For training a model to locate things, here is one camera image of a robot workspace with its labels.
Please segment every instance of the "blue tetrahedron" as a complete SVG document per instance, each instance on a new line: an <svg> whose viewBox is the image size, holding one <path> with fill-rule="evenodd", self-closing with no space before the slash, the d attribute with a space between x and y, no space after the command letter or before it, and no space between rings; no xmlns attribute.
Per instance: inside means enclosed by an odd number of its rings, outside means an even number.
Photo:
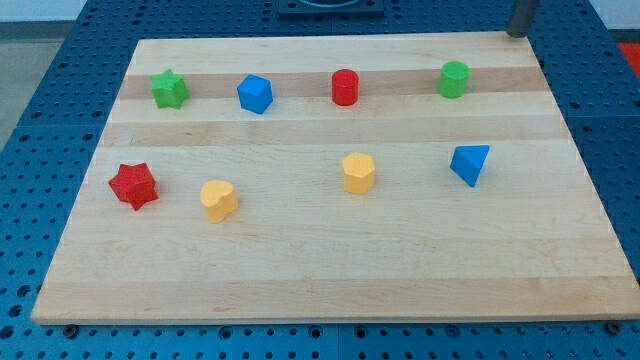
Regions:
<svg viewBox="0 0 640 360"><path fill-rule="evenodd" d="M489 154L489 145L457 146L451 159L451 170L455 171L469 186L476 186L478 176Z"/></svg>
<svg viewBox="0 0 640 360"><path fill-rule="evenodd" d="M271 81L256 75L249 75L238 85L238 97L243 109L262 114L273 101Z"/></svg>

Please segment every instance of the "yellow hexagonal block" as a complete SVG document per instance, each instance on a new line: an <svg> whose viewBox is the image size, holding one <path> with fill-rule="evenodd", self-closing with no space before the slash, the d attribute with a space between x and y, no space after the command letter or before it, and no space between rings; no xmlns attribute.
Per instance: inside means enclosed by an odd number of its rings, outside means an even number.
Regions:
<svg viewBox="0 0 640 360"><path fill-rule="evenodd" d="M362 195L375 184L376 167L373 158L367 154L354 152L342 160L344 189L352 194Z"/></svg>
<svg viewBox="0 0 640 360"><path fill-rule="evenodd" d="M208 181L200 190L200 201L212 223L219 223L238 209L238 195L232 183L224 180Z"/></svg>

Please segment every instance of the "blue perforated table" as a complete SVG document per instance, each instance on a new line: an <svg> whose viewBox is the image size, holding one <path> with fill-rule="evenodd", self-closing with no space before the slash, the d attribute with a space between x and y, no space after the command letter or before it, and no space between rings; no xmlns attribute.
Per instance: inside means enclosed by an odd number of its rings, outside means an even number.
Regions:
<svg viewBox="0 0 640 360"><path fill-rule="evenodd" d="M383 17L285 20L271 1L90 0L0 155L0 358L639 358L640 321L76 333L29 320L138 39L500 30L511 3L389 0ZM639 276L639 82L587 1L543 1L530 40Z"/></svg>

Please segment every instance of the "green star-shaped block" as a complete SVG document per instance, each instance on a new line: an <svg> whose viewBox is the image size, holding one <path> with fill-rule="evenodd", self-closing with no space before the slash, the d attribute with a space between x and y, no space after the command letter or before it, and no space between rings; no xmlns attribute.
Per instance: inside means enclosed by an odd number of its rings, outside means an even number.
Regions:
<svg viewBox="0 0 640 360"><path fill-rule="evenodd" d="M189 89L182 76L171 69L158 75L151 75L151 93L159 108L180 109L182 102L189 98Z"/></svg>

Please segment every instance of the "red star-shaped block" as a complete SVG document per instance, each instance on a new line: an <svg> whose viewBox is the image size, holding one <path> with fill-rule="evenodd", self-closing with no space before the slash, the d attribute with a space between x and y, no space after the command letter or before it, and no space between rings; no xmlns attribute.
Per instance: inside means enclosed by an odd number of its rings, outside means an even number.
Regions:
<svg viewBox="0 0 640 360"><path fill-rule="evenodd" d="M138 210L149 201L156 200L156 181L146 163L138 165L120 164L118 174L109 180L111 189L122 202L128 202Z"/></svg>

